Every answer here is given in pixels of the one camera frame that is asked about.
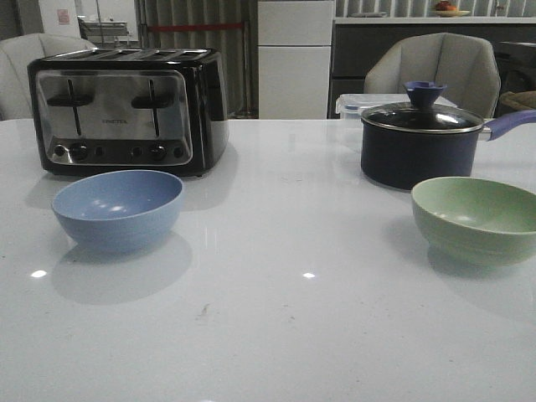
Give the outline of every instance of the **toaster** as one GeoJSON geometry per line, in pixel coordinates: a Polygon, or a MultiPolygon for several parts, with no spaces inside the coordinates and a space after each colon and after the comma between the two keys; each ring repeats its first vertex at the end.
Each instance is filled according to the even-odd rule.
{"type": "Polygon", "coordinates": [[[39,157],[54,174],[203,175],[229,138],[214,49],[90,49],[28,66],[39,157]]]}

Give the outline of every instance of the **green bowl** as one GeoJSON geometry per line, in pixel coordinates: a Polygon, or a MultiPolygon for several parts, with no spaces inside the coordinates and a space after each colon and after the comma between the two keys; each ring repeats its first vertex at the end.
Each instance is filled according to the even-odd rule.
{"type": "Polygon", "coordinates": [[[536,254],[536,194],[479,178],[432,178],[411,190],[413,215],[432,246],[474,265],[536,254]]]}

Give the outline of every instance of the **pot lid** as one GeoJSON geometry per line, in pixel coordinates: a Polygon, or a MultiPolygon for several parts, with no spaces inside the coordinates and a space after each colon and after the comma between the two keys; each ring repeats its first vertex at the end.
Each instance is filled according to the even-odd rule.
{"type": "Polygon", "coordinates": [[[433,81],[410,81],[405,89],[410,102],[390,103],[363,112],[364,122],[387,129],[427,134],[457,134],[477,131],[484,120],[477,114],[452,106],[437,105],[446,85],[433,81]]]}
{"type": "Polygon", "coordinates": [[[372,107],[361,118],[373,126],[428,134],[476,131],[484,124],[479,115],[470,111],[439,104],[420,108],[410,102],[372,107]]]}

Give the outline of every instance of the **plastic food container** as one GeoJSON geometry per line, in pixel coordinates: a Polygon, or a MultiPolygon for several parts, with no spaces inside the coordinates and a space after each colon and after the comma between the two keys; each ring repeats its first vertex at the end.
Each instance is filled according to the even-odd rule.
{"type": "MultiPolygon", "coordinates": [[[[342,94],[335,102],[335,113],[340,115],[341,119],[359,120],[363,111],[369,107],[409,101],[410,98],[406,94],[342,94]]],[[[442,96],[437,99],[436,103],[456,106],[442,96]]]]}

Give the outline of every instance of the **gray chair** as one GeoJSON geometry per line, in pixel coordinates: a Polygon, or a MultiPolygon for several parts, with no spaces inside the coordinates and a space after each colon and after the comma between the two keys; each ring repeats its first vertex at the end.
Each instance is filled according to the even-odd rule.
{"type": "Polygon", "coordinates": [[[482,117],[493,116],[501,87],[492,45],[453,33],[399,41],[369,71],[364,92],[405,93],[404,83],[412,80],[447,84],[446,99],[482,117]]]}
{"type": "Polygon", "coordinates": [[[32,117],[27,71],[31,61],[94,47],[85,39],[46,33],[0,41],[0,120],[32,117]]]}

